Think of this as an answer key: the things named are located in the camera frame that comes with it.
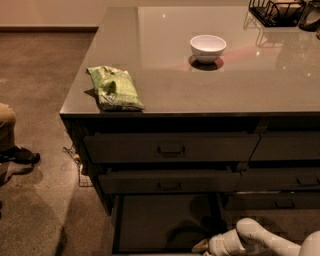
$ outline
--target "white bowl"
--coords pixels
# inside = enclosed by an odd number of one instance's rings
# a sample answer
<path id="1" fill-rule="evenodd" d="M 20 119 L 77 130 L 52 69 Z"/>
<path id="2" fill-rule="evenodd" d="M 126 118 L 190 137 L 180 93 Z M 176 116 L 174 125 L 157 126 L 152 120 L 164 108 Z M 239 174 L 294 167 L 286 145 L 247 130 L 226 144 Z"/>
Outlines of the white bowl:
<path id="1" fill-rule="evenodd" d="M 203 64 L 211 64 L 218 59 L 227 46 L 220 37 L 212 35 L 195 36 L 190 40 L 194 57 Z"/>

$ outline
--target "dish rack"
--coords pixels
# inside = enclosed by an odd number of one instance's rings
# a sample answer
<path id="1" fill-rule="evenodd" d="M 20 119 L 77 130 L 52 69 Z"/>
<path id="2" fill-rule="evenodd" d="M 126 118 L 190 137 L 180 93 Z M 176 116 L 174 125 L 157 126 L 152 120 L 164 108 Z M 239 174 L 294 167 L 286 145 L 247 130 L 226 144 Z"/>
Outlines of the dish rack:
<path id="1" fill-rule="evenodd" d="M 249 11 L 265 27 L 295 27 L 305 6 L 302 0 L 250 0 Z"/>

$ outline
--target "shoe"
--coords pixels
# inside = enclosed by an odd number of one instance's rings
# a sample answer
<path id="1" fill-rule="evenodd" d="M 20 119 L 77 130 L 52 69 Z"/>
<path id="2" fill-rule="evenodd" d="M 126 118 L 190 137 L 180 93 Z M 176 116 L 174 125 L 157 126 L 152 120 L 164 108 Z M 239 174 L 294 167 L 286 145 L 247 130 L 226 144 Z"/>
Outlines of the shoe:
<path id="1" fill-rule="evenodd" d="M 40 154 L 32 153 L 26 148 L 14 146 L 13 148 L 0 152 L 0 163 L 9 161 L 17 164 L 36 164 L 40 161 Z"/>

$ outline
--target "white robotic arm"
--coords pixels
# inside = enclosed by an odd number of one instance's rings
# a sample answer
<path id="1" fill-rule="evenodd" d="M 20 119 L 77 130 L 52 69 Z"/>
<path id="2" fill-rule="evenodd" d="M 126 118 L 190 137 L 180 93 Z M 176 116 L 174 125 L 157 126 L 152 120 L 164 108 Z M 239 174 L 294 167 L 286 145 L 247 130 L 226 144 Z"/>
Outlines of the white robotic arm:
<path id="1" fill-rule="evenodd" d="M 320 255 L 320 231 L 308 236 L 300 246 L 272 234 L 255 220 L 244 218 L 237 222 L 235 229 L 202 240 L 192 251 L 205 252 L 205 256 L 232 256 L 257 255 L 265 250 L 279 256 Z"/>

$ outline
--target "drawer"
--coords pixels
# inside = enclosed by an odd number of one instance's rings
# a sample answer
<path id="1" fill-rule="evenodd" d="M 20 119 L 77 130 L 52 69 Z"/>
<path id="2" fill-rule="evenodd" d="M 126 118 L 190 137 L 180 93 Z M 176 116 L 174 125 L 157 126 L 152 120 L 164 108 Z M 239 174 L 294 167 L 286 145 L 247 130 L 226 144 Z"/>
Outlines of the drawer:
<path id="1" fill-rule="evenodd" d="M 112 226 L 113 254 L 191 253 L 226 231 L 214 194 L 116 196 Z"/>
<path id="2" fill-rule="evenodd" d="M 251 161 L 319 160 L 320 132 L 270 132 L 261 140 Z"/>
<path id="3" fill-rule="evenodd" d="M 246 133 L 114 133 L 84 137 L 93 163 L 247 161 L 259 140 Z"/>
<path id="4" fill-rule="evenodd" d="M 320 167 L 256 168 L 242 172 L 236 191 L 319 190 Z"/>
<path id="5" fill-rule="evenodd" d="M 226 170 L 125 170 L 99 175 L 105 194 L 234 191 L 240 173 Z"/>
<path id="6" fill-rule="evenodd" d="M 320 193 L 235 193 L 223 199 L 225 210 L 319 209 Z"/>

